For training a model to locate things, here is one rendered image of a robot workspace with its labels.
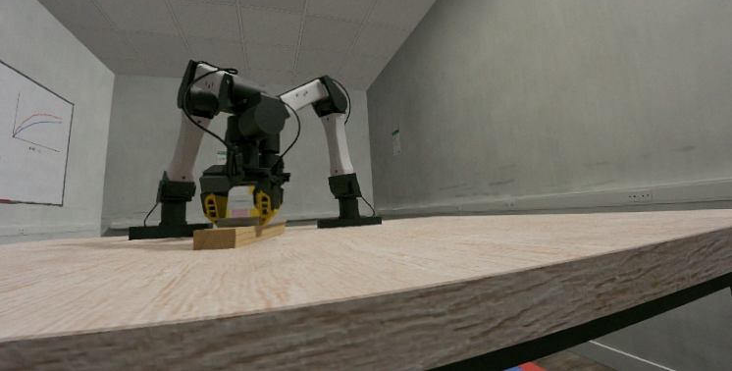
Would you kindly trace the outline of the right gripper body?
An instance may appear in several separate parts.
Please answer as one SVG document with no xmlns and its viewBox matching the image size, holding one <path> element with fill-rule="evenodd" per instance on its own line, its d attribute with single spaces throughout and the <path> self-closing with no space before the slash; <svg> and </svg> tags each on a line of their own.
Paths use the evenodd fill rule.
<svg viewBox="0 0 732 371">
<path fill-rule="evenodd" d="M 232 145 L 229 146 L 230 150 L 233 151 L 233 147 L 237 146 L 238 153 L 243 154 L 243 163 L 248 166 L 251 166 L 251 170 L 243 170 L 245 172 L 245 177 L 241 182 L 238 182 L 240 185 L 235 186 L 255 186 L 255 183 L 258 183 L 258 193 L 262 190 L 262 192 L 266 193 L 270 196 L 270 202 L 271 202 L 271 211 L 274 209 L 279 209 L 280 206 L 280 198 L 281 194 L 277 191 L 278 187 L 276 186 L 276 182 L 272 179 L 272 172 L 270 172 L 267 169 L 259 169 L 259 148 L 251 145 Z M 203 208 L 203 213 L 207 214 L 206 206 L 205 206 L 205 199 L 208 195 L 219 195 L 228 197 L 229 192 L 219 192 L 219 191 L 213 191 L 213 192 L 202 192 L 200 193 L 200 199 L 201 204 Z"/>
</svg>

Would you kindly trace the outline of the light wooden beam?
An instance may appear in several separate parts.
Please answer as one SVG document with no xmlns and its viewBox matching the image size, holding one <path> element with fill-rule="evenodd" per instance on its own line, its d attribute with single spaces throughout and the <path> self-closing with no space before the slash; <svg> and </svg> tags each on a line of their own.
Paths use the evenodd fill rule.
<svg viewBox="0 0 732 371">
<path fill-rule="evenodd" d="M 285 223 L 193 231 L 193 250 L 239 248 L 285 233 Z"/>
</svg>

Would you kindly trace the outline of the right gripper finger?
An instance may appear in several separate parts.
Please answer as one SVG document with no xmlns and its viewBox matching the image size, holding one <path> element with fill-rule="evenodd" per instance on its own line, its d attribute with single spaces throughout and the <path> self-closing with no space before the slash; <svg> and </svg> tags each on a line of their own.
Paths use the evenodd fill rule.
<svg viewBox="0 0 732 371">
<path fill-rule="evenodd" d="M 274 209 L 273 211 L 271 211 L 270 196 L 267 195 L 265 192 L 263 193 L 261 190 L 260 193 L 258 193 L 258 195 L 259 195 L 260 223 L 261 223 L 261 226 L 265 226 L 279 212 L 279 209 Z M 268 209 L 268 214 L 267 214 L 267 210 L 265 210 L 265 209 Z M 267 215 L 264 215 L 264 214 L 267 214 Z"/>
<path fill-rule="evenodd" d="M 204 201 L 207 211 L 204 216 L 217 226 L 217 219 L 226 218 L 228 198 L 211 193 Z"/>
</svg>

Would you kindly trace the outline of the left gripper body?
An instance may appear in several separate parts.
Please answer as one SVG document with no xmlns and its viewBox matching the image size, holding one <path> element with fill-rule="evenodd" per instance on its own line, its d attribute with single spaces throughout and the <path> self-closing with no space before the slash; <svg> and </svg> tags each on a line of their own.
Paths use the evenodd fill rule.
<svg viewBox="0 0 732 371">
<path fill-rule="evenodd" d="M 259 168 L 272 168 L 272 166 L 275 164 L 275 160 L 279 160 L 279 155 L 275 154 L 259 154 Z M 290 173 L 283 173 L 283 180 L 282 181 L 276 181 L 276 186 L 279 187 L 278 192 L 281 193 L 281 201 L 280 203 L 283 203 L 283 196 L 284 196 L 284 189 L 281 188 L 282 185 L 285 184 L 285 182 L 289 182 Z M 258 187 L 253 190 L 253 203 L 256 204 L 256 193 L 258 192 Z"/>
</svg>

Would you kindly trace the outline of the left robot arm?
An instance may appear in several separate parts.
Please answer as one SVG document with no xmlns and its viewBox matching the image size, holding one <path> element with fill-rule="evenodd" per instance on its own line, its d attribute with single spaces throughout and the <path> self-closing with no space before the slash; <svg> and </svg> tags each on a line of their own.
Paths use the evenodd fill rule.
<svg viewBox="0 0 732 371">
<path fill-rule="evenodd" d="M 318 118 L 321 118 L 326 132 L 331 164 L 331 176 L 328 177 L 330 191 L 335 199 L 339 200 L 340 215 L 338 219 L 317 220 L 317 224 L 382 220 L 382 216 L 360 217 L 359 215 L 358 199 L 356 198 L 362 197 L 362 194 L 356 173 L 353 172 L 349 160 L 344 131 L 347 100 L 332 79 L 328 75 L 324 75 L 279 98 L 290 105 L 294 112 L 312 104 Z M 259 154 L 279 154 L 280 134 L 277 133 L 260 140 L 256 147 L 259 148 Z M 279 156 L 279 159 L 282 163 L 275 160 L 272 168 L 259 168 L 271 171 L 274 182 L 283 180 L 284 160 L 282 156 Z"/>
</svg>

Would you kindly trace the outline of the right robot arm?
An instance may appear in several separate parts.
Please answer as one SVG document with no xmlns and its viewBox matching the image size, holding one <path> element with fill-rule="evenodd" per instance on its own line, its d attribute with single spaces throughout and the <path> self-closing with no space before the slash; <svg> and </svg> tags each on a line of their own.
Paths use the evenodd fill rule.
<svg viewBox="0 0 732 371">
<path fill-rule="evenodd" d="M 161 222 L 159 226 L 129 227 L 129 231 L 213 227 L 213 223 L 188 224 L 185 220 L 186 203 L 196 192 L 194 168 L 205 131 L 183 111 L 183 95 L 192 82 L 216 70 L 189 60 L 177 99 L 178 108 L 182 109 L 181 131 L 174 157 L 164 171 L 157 191 L 156 202 L 164 203 L 161 204 Z M 207 129 L 214 115 L 233 114 L 227 119 L 228 145 L 257 146 L 260 140 L 280 133 L 286 122 L 280 98 L 270 95 L 263 84 L 222 72 L 199 79 L 189 89 L 185 108 L 194 121 Z M 242 164 L 242 153 L 238 153 L 237 147 L 233 147 L 233 151 L 234 155 L 227 156 L 225 165 L 213 165 L 202 172 L 203 176 L 199 178 L 201 192 L 230 191 L 245 177 L 243 170 L 252 169 Z"/>
</svg>

